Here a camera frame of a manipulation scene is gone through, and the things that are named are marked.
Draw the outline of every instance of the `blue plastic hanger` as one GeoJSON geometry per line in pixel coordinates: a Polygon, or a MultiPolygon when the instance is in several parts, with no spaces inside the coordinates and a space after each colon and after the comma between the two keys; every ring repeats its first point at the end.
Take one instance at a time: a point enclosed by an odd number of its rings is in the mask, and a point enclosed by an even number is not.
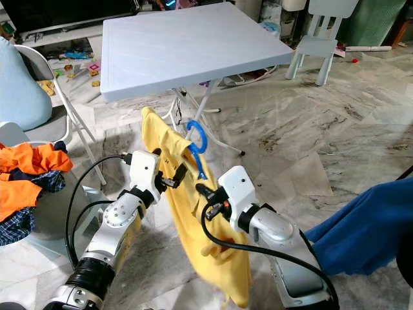
{"type": "Polygon", "coordinates": [[[190,130],[192,127],[195,127],[198,130],[199,135],[201,136],[202,145],[199,148],[194,142],[192,142],[188,146],[188,149],[193,155],[193,157],[195,158],[196,165],[198,166],[198,171],[199,171],[198,179],[207,180],[208,178],[205,175],[204,170],[202,168],[201,158],[199,158],[199,154],[204,153],[205,150],[207,149],[207,146],[208,146],[208,139],[206,137],[207,135],[205,134],[205,131],[203,130],[201,124],[199,124],[197,121],[194,121],[194,120],[189,121],[188,124],[186,125],[187,130],[190,130]]]}

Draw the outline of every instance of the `white folding table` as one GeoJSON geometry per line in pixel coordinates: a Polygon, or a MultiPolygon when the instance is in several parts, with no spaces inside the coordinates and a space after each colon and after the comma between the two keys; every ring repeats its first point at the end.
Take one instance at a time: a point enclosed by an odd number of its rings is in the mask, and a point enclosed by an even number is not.
{"type": "MultiPolygon", "coordinates": [[[[171,88],[176,99],[164,118],[170,117],[175,129],[172,111],[178,99],[194,104],[194,119],[206,122],[203,110],[220,79],[290,63],[292,54],[228,2],[108,19],[103,23],[102,44],[104,98],[115,101],[171,88]],[[210,83],[198,105],[184,87],[205,81],[210,83]]],[[[243,153],[205,131],[218,145],[243,153]]]]}

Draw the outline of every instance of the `yellow cloth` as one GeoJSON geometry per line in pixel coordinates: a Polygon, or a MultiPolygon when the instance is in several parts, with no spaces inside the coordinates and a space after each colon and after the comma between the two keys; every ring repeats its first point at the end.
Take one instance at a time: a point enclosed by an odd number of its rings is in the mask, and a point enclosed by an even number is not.
{"type": "MultiPolygon", "coordinates": [[[[172,178],[180,164],[184,163],[188,171],[177,189],[166,190],[179,237],[192,266],[206,281],[223,290],[239,307],[248,305],[248,288],[251,283],[248,253],[234,249],[224,249],[210,241],[201,226],[201,212],[207,204],[205,198],[195,189],[196,183],[217,189],[217,182],[207,163],[200,155],[207,180],[198,180],[198,170],[187,147],[190,141],[173,131],[151,109],[142,111],[142,138],[147,149],[153,152],[161,149],[159,170],[172,178]]],[[[217,238],[247,243],[243,233],[235,232],[222,217],[216,216],[206,223],[208,230],[217,238]]]]}

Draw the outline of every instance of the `light blue cushion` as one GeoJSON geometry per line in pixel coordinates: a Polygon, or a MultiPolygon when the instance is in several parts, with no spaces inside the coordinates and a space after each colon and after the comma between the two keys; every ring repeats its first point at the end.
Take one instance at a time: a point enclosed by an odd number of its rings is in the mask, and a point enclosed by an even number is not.
{"type": "Polygon", "coordinates": [[[23,130],[47,122],[52,101],[33,80],[20,53],[0,37],[0,121],[12,121],[23,130]]]}

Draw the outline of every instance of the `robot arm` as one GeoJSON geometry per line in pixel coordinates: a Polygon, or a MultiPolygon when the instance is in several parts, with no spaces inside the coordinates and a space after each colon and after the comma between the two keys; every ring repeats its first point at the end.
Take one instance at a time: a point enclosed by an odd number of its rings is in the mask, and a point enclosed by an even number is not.
{"type": "MultiPolygon", "coordinates": [[[[162,177],[159,156],[156,154],[136,151],[125,158],[126,163],[130,164],[132,189],[123,191],[106,208],[103,222],[74,273],[57,290],[55,298],[49,301],[44,310],[101,309],[146,210],[153,202],[159,201],[167,187],[178,187],[185,176],[186,168],[182,165],[172,179],[162,177]]],[[[258,206],[255,188],[244,168],[233,167],[218,179],[218,184],[220,187],[215,192],[200,184],[196,186],[208,200],[205,211],[212,206],[209,212],[203,212],[207,220],[222,213],[233,229],[245,231],[259,246],[286,253],[286,256],[293,256],[295,260],[299,258],[319,272],[317,260],[297,225],[267,204],[258,206]]],[[[287,309],[338,309],[331,307],[329,290],[320,276],[290,260],[274,256],[268,258],[272,262],[278,293],[287,309]]]]}

